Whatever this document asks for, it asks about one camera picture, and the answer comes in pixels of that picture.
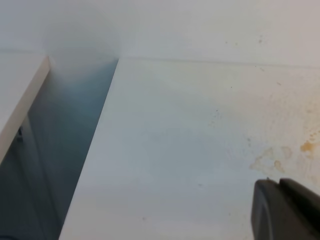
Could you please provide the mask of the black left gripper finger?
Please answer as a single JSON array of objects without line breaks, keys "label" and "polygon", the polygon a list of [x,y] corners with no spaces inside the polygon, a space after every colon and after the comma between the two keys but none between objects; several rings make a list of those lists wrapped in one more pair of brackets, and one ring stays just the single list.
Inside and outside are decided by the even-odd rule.
[{"label": "black left gripper finger", "polygon": [[254,240],[318,240],[320,196],[290,179],[255,182],[251,209]]}]

